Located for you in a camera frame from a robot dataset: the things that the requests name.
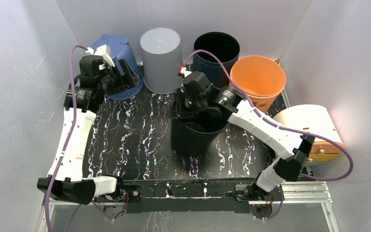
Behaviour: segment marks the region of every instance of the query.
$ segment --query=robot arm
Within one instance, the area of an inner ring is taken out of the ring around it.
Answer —
[[[125,71],[124,75],[121,75],[113,61],[107,58],[110,58],[110,56],[107,54],[108,48],[106,46],[98,49],[98,51],[100,56],[88,55],[82,57],[79,62],[81,74],[75,78],[77,116],[73,128],[74,132],[69,140],[67,150],[62,151],[73,121],[73,111],[70,110],[72,108],[70,86],[64,102],[63,130],[55,160],[47,178],[38,179],[38,189],[46,193],[57,162],[60,157],[63,157],[51,191],[53,199],[89,204],[94,197],[116,192],[118,180],[115,176],[83,178],[82,165],[85,145],[96,118],[96,112],[104,101],[105,95],[116,94],[133,88],[138,85],[140,80],[133,74],[124,59],[119,60],[122,69]]]
[[[238,200],[265,199],[285,181],[297,181],[311,151],[314,138],[280,130],[258,117],[244,96],[231,87],[215,87],[201,72],[184,73],[183,86],[175,91],[173,118],[191,118],[201,111],[240,126],[269,145],[278,158],[263,170],[252,186],[236,193]]]

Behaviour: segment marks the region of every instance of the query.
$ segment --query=marble tabletop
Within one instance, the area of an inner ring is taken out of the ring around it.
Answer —
[[[203,156],[176,154],[170,143],[171,102],[172,95],[145,86],[129,100],[106,99],[89,134],[83,175],[124,180],[256,177],[271,163],[273,152],[235,125],[228,125]],[[267,114],[283,109],[279,95]]]

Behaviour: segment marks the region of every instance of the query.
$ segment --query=black marble table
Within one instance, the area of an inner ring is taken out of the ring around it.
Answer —
[[[124,180],[256,177],[271,163],[273,152],[235,125],[227,126],[203,156],[176,154],[170,144],[171,102],[172,95],[145,86],[129,100],[105,100],[89,134],[83,175]],[[267,114],[283,109],[279,95]]]

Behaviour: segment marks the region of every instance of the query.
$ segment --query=black trash can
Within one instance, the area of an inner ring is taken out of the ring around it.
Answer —
[[[222,32],[209,32],[198,37],[194,42],[194,51],[199,49],[213,53],[223,63],[228,73],[240,56],[238,41]],[[208,79],[219,88],[229,84],[220,64],[208,54],[195,54],[192,68],[193,71],[205,73]]]
[[[227,127],[228,122],[201,112],[192,119],[173,119],[171,123],[171,147],[176,154],[201,156],[211,141]]]

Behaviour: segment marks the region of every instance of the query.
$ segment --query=upside-down bucket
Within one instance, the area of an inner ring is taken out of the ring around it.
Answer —
[[[231,69],[231,79],[248,93],[255,106],[266,112],[284,90],[286,76],[275,61],[262,56],[239,59]]]

